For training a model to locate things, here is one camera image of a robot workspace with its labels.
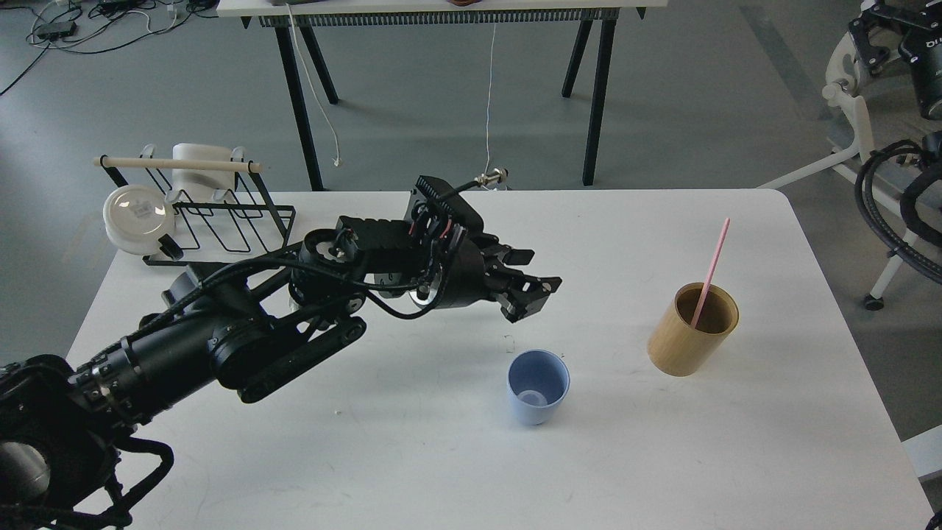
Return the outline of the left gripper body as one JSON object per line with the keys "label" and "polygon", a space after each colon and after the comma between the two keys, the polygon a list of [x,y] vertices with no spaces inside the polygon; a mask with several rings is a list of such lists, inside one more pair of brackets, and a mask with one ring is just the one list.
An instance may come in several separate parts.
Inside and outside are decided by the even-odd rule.
{"label": "left gripper body", "polygon": [[413,291],[411,301],[424,308],[437,300],[438,309],[461,308],[481,300],[497,301],[508,281],[494,273],[508,251],[509,246],[501,244],[497,237],[464,237],[452,255],[450,269],[435,276],[426,298]]}

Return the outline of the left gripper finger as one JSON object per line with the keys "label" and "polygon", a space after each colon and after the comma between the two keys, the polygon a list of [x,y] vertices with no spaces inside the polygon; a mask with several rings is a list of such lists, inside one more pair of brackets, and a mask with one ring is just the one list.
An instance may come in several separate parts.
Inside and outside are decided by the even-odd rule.
{"label": "left gripper finger", "polygon": [[524,267],[531,263],[535,252],[531,249],[516,249],[502,244],[496,235],[482,235],[482,262],[485,269],[498,264],[506,267]]}
{"label": "left gripper finger", "polygon": [[490,299],[501,306],[509,322],[515,323],[541,311],[561,284],[559,276],[538,278],[519,272],[495,272],[490,275]]}

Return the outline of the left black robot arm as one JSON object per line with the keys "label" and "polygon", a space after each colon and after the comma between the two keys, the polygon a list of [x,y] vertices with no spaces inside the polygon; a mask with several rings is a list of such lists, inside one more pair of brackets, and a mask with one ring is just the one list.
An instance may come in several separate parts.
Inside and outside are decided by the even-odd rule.
{"label": "left black robot arm", "polygon": [[480,301],[509,322],[539,312],[558,276],[521,267],[462,191],[420,177],[403,220],[341,216],[299,244],[235,263],[196,263],[165,311],[78,368],[55,355],[2,368],[2,527],[117,528],[174,466],[138,426],[216,381],[256,403],[366,332],[367,300],[409,321]]}

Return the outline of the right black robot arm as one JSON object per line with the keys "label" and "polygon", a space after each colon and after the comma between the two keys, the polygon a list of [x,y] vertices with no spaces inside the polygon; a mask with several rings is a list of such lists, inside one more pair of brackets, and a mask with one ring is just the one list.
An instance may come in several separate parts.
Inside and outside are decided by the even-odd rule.
{"label": "right black robot arm", "polygon": [[[927,1],[918,10],[888,6],[876,1],[861,10],[848,25],[851,42],[857,50],[861,63],[869,74],[875,74],[890,57],[888,47],[871,43],[871,31],[875,27],[889,29],[901,36],[897,47],[899,56],[906,61],[916,95],[916,105],[922,118],[940,120],[940,2]],[[854,198],[865,223],[881,239],[882,243],[903,262],[926,278],[939,283],[940,264],[931,261],[912,244],[890,228],[878,211],[874,199],[874,175],[876,170],[891,158],[899,155],[915,155],[921,173],[899,196],[899,213],[906,228],[916,237],[940,246],[940,231],[927,224],[916,211],[916,202],[932,185],[940,182],[940,132],[925,135],[921,144],[900,140],[877,149],[862,165],[854,184]]]}

